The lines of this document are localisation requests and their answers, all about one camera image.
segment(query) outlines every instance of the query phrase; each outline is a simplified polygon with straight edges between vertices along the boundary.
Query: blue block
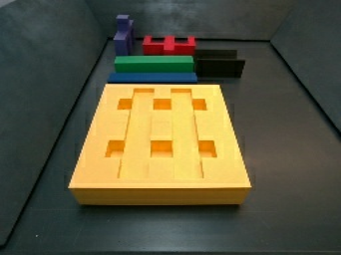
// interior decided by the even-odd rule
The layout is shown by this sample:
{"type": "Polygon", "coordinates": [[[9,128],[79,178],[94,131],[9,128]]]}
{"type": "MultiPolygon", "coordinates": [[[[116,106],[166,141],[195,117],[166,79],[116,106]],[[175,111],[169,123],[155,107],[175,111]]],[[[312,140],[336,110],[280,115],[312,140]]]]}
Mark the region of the blue block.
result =
{"type": "Polygon", "coordinates": [[[111,73],[108,84],[195,84],[195,73],[111,73]]]}

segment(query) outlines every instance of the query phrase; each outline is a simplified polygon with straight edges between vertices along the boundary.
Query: gray wall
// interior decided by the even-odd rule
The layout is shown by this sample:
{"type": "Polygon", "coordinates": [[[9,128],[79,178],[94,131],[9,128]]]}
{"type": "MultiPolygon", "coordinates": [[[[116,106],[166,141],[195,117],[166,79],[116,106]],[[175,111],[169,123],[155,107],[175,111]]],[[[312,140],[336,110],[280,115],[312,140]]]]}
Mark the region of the gray wall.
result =
{"type": "Polygon", "coordinates": [[[272,44],[341,130],[340,11],[340,0],[300,0],[272,44]]]}
{"type": "Polygon", "coordinates": [[[15,1],[0,31],[3,245],[107,37],[83,0],[15,1]]]}
{"type": "Polygon", "coordinates": [[[86,0],[106,30],[130,14],[138,37],[167,34],[199,38],[270,40],[296,0],[86,0]]]}

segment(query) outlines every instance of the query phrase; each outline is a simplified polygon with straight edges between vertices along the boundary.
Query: toy block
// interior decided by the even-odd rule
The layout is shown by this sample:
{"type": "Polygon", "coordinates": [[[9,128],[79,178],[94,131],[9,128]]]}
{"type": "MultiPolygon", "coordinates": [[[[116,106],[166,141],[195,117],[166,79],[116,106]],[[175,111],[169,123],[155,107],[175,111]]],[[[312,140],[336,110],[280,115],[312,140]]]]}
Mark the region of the toy block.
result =
{"type": "Polygon", "coordinates": [[[111,73],[108,84],[195,84],[195,73],[111,73]]]}
{"type": "Polygon", "coordinates": [[[194,61],[199,77],[241,77],[245,60],[237,60],[237,50],[197,49],[194,61]]]}
{"type": "Polygon", "coordinates": [[[239,78],[245,60],[195,59],[195,72],[199,77],[239,78]]]}
{"type": "Polygon", "coordinates": [[[115,59],[116,73],[191,73],[191,56],[126,56],[115,59]]]}
{"type": "Polygon", "coordinates": [[[219,85],[106,85],[70,190],[80,204],[241,204],[250,181],[219,85]]]}
{"type": "Polygon", "coordinates": [[[237,59],[237,50],[195,49],[195,59],[237,59]]]}
{"type": "Polygon", "coordinates": [[[116,56],[127,56],[132,53],[135,43],[134,20],[130,15],[118,15],[118,32],[114,37],[116,56]]]}
{"type": "Polygon", "coordinates": [[[185,55],[193,56],[195,50],[195,37],[189,36],[186,43],[177,43],[174,36],[166,36],[165,41],[153,42],[153,36],[144,36],[144,55],[185,55]]]}

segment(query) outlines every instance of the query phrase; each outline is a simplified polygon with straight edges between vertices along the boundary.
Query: red block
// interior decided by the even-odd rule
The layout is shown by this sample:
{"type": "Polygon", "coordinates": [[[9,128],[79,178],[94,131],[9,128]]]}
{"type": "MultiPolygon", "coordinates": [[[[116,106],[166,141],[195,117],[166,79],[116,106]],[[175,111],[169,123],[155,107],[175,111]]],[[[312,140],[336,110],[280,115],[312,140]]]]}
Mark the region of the red block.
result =
{"type": "Polygon", "coordinates": [[[153,36],[144,36],[144,55],[187,55],[194,56],[195,37],[189,36],[186,43],[177,43],[174,36],[166,36],[162,43],[153,42],[153,36]]]}

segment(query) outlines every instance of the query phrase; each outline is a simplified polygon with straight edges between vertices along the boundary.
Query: yellow tray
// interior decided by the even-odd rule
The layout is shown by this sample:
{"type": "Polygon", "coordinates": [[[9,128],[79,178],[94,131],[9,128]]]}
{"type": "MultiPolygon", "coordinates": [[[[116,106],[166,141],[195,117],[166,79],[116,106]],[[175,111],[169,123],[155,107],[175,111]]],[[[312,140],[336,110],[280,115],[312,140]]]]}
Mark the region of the yellow tray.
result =
{"type": "Polygon", "coordinates": [[[106,85],[70,183],[80,204],[239,204],[250,182],[219,85],[106,85]]]}

